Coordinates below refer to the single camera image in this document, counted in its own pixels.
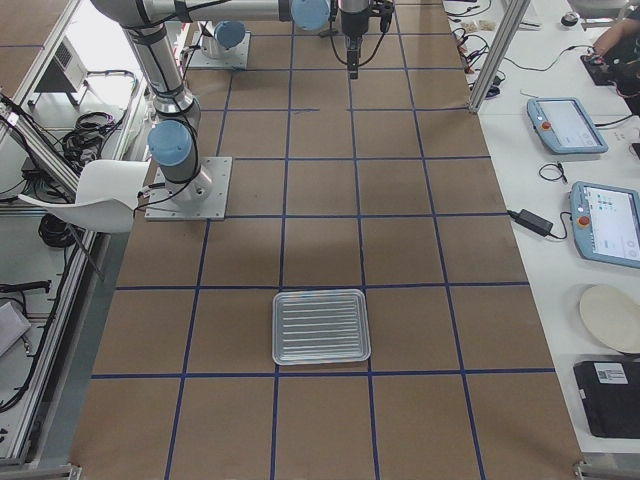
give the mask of white table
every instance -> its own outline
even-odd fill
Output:
[[[518,31],[507,57],[520,65],[546,67],[558,53],[571,45],[591,43],[579,27],[566,29],[561,16],[569,10],[565,1],[532,0],[543,20],[540,31]],[[503,9],[500,0],[478,19],[499,20]],[[450,11],[461,10],[460,3],[446,3]],[[451,23],[451,28],[459,24]],[[493,32],[478,32],[489,44]],[[468,46],[480,47],[478,39]],[[517,69],[504,61],[500,70],[507,80],[501,94],[485,101],[479,112],[491,158],[507,208],[530,210],[554,223],[553,232],[562,234],[559,214],[569,209],[568,193],[575,181],[640,190],[640,159],[632,152],[632,142],[640,141],[640,120],[633,117],[615,127],[601,130],[609,151],[601,155],[552,155],[533,131],[525,105],[528,97],[521,93],[579,98],[595,123],[604,123],[629,114],[626,103],[613,87],[596,87],[583,68],[579,55],[585,49],[563,54],[547,72]],[[545,163],[562,161],[568,184],[548,182],[538,176]],[[606,284],[619,288],[640,303],[640,271],[628,267],[584,260],[574,245],[573,235],[564,241],[550,241],[513,223],[531,289],[540,314],[553,362],[567,408],[584,453],[640,453],[640,440],[603,439],[589,432],[573,366],[594,356],[619,356],[600,344],[584,327],[578,310],[582,293],[592,285]]]

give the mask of power adapter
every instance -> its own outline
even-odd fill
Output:
[[[520,210],[520,213],[514,212],[513,210],[507,210],[507,213],[509,213],[509,216],[513,218],[517,224],[522,225],[524,228],[527,228],[543,237],[549,235],[553,228],[553,223],[539,217],[535,213],[531,213],[529,210],[523,209]]]

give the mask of white plate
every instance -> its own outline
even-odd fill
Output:
[[[580,299],[580,316],[587,330],[606,346],[640,353],[640,306],[617,288],[587,289]]]

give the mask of transparent tray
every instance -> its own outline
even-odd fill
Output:
[[[273,360],[278,365],[358,362],[371,344],[360,290],[282,292],[273,299]]]

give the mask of grid floor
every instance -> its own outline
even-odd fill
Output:
[[[136,219],[71,461],[91,480],[573,478],[442,5],[399,4],[356,81],[328,39],[249,29],[249,71],[189,74],[201,153],[234,157],[228,217]],[[274,295],[325,288],[365,292],[370,360],[277,367]]]

